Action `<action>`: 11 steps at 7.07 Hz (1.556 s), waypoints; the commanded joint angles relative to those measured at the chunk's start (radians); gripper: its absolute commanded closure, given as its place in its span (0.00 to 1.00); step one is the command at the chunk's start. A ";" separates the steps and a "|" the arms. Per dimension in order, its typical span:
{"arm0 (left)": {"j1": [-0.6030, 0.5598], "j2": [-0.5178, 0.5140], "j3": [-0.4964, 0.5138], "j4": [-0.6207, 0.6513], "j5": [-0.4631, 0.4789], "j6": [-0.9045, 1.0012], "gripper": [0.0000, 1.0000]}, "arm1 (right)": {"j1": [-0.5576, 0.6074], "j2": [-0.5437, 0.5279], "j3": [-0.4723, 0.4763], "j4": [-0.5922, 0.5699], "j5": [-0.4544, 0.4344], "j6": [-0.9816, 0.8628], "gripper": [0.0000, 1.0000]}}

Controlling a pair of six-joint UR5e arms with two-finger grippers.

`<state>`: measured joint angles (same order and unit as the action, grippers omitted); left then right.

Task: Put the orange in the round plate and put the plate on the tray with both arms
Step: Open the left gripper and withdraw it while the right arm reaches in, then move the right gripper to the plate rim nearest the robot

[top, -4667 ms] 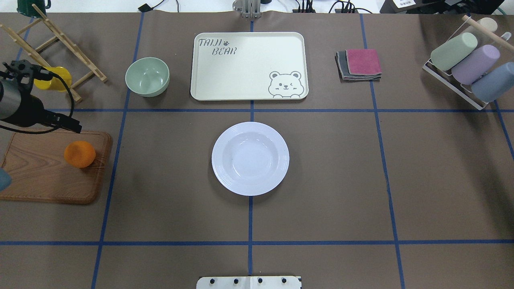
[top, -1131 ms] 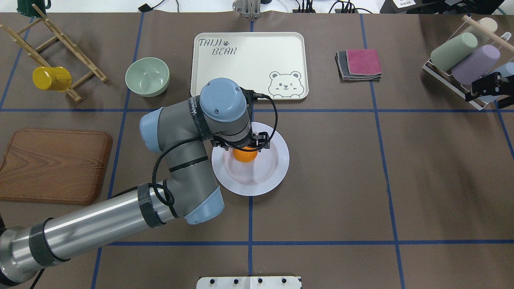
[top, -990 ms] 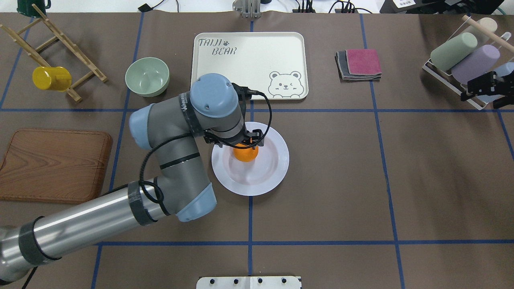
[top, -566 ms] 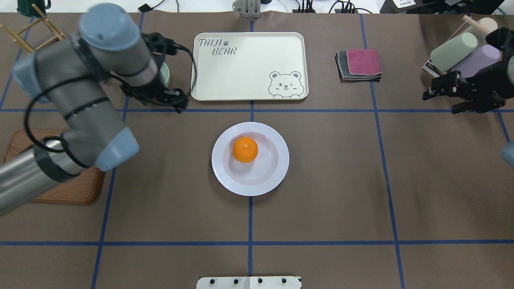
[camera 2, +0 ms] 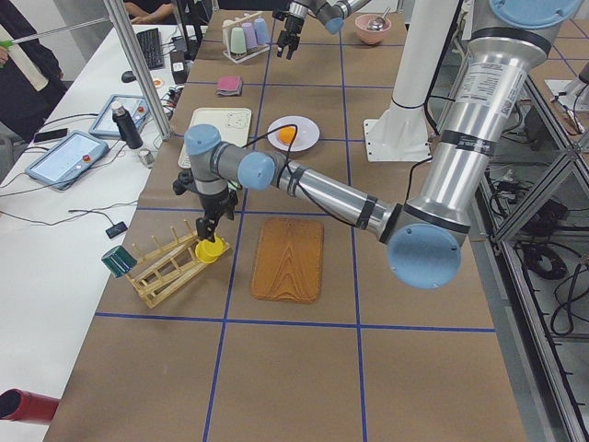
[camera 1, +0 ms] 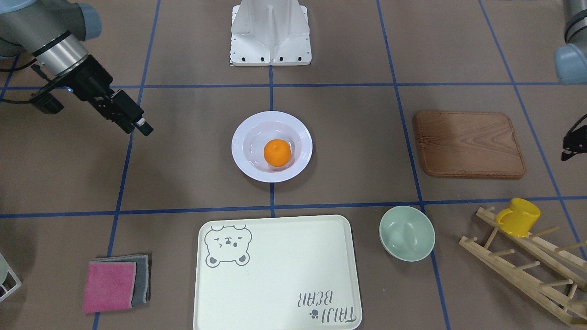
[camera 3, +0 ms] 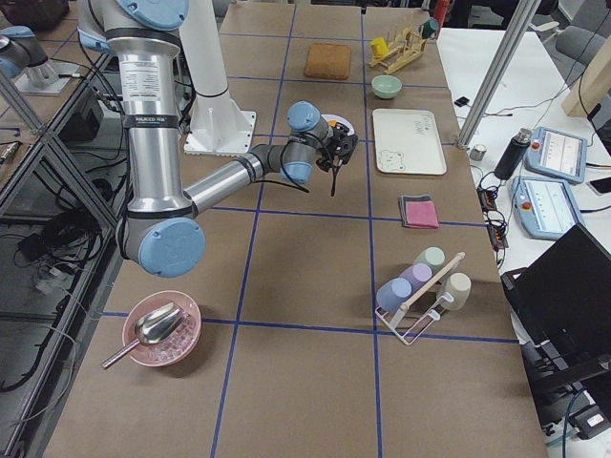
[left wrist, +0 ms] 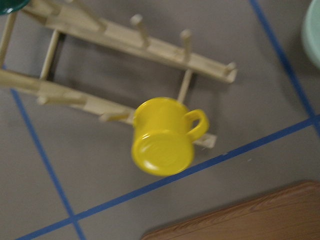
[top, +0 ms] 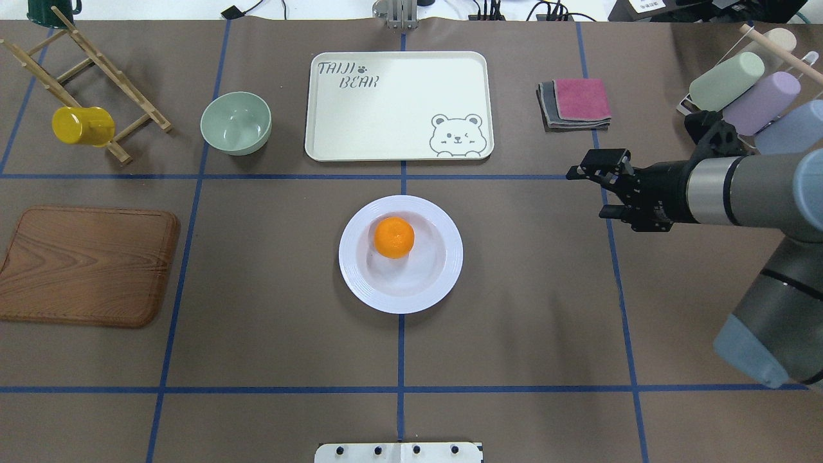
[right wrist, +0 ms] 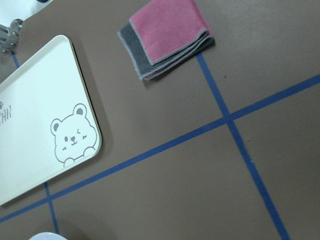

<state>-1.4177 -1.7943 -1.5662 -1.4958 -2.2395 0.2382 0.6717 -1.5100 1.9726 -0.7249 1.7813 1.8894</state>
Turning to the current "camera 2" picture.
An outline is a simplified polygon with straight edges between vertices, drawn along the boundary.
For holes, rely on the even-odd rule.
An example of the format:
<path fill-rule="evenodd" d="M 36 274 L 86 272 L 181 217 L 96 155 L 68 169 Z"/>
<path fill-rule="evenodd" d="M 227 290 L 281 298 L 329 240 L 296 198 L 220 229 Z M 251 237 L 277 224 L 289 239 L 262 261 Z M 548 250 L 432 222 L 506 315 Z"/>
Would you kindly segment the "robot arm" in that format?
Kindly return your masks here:
<path fill-rule="evenodd" d="M 426 145 L 426 102 L 460 4 L 414 4 L 388 109 L 366 122 L 366 147 L 376 161 L 429 159 L 421 191 L 388 205 L 281 154 L 254 152 L 224 141 L 210 124 L 184 136 L 196 192 L 204 211 L 198 236 L 213 239 L 233 202 L 228 185 L 270 186 L 304 198 L 387 245 L 389 265 L 403 283 L 433 289 L 447 284 L 461 263 L 470 223 L 468 205 L 491 160 L 529 72 L 543 64 L 561 24 L 577 1 L 476 1 L 467 69 L 459 79 L 434 149 Z"/>
<path fill-rule="evenodd" d="M 308 13 L 317 19 L 329 34 L 338 33 L 344 20 L 366 6 L 370 0 L 340 0 L 333 5 L 324 0 L 291 1 L 286 10 L 275 10 L 272 17 L 284 22 L 277 40 L 277 56 L 290 60 L 298 49 L 300 34 Z"/>

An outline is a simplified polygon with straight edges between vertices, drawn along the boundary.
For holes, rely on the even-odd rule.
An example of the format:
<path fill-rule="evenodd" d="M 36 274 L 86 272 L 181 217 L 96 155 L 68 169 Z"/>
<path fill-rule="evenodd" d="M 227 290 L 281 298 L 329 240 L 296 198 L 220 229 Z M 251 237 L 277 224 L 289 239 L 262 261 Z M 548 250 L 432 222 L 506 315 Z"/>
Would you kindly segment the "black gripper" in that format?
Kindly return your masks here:
<path fill-rule="evenodd" d="M 277 57 L 282 58 L 283 51 L 287 49 L 286 59 L 291 60 L 294 52 L 298 49 L 304 20 L 291 13 L 276 13 L 275 18 L 285 22 L 284 29 L 280 32 L 277 40 Z"/>
<path fill-rule="evenodd" d="M 235 208 L 238 203 L 237 191 L 226 187 L 219 193 L 210 195 L 199 193 L 204 215 L 196 220 L 198 235 L 212 243 L 216 242 L 215 230 L 220 219 L 225 216 L 229 220 L 235 219 Z"/>

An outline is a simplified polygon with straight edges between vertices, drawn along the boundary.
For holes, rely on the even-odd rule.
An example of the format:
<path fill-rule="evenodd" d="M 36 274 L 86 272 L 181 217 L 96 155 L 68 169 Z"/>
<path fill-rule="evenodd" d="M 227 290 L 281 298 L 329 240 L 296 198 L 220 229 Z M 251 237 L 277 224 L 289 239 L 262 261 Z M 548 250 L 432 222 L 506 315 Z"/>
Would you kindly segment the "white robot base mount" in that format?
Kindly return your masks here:
<path fill-rule="evenodd" d="M 426 100 L 460 8 L 459 0 L 414 3 L 390 105 L 364 122 L 369 161 L 418 162 L 430 155 Z"/>

